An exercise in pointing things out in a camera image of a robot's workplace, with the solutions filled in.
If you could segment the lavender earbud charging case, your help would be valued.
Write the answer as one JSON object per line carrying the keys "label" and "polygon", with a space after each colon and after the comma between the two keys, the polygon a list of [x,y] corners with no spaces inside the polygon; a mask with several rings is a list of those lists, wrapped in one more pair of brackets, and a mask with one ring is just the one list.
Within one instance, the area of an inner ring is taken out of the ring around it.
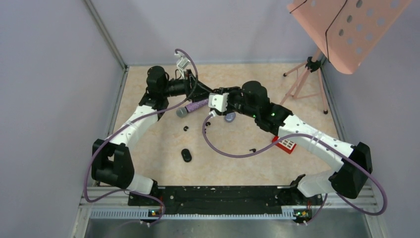
{"label": "lavender earbud charging case", "polygon": [[233,122],[235,120],[235,118],[236,118],[236,113],[235,112],[228,113],[227,115],[224,116],[224,120],[227,123]]}

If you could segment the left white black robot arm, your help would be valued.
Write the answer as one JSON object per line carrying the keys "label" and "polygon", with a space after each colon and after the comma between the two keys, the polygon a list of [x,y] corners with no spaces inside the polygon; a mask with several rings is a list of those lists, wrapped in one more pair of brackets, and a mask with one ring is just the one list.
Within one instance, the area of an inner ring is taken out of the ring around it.
{"label": "left white black robot arm", "polygon": [[185,95],[192,102],[209,97],[212,89],[197,80],[191,70],[180,79],[171,79],[161,66],[147,71],[146,90],[133,115],[107,139],[98,139],[93,145],[90,167],[92,179],[140,193],[147,205],[158,201],[159,192],[154,180],[135,172],[129,148],[135,146],[150,126],[158,122],[168,110],[169,97]]}

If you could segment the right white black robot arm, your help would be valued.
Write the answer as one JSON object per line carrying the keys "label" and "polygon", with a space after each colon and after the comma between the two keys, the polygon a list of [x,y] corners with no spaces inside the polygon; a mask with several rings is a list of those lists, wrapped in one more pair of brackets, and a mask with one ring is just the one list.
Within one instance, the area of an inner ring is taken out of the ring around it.
{"label": "right white black robot arm", "polygon": [[355,199],[372,172],[368,145],[352,145],[333,138],[301,120],[291,110],[270,101],[267,89],[257,81],[248,81],[242,87],[219,88],[209,95],[208,106],[214,115],[236,112],[254,119],[263,131],[286,137],[330,166],[329,171],[305,175],[290,191],[296,204],[304,204],[320,193],[336,192]]}

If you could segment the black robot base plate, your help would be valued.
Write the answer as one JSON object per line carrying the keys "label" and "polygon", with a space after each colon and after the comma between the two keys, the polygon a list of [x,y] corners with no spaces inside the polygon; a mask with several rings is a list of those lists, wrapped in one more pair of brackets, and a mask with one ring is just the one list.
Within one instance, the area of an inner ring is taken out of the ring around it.
{"label": "black robot base plate", "polygon": [[153,200],[129,194],[129,206],[160,207],[167,215],[280,215],[286,206],[320,205],[322,196],[305,197],[290,186],[159,186]]}

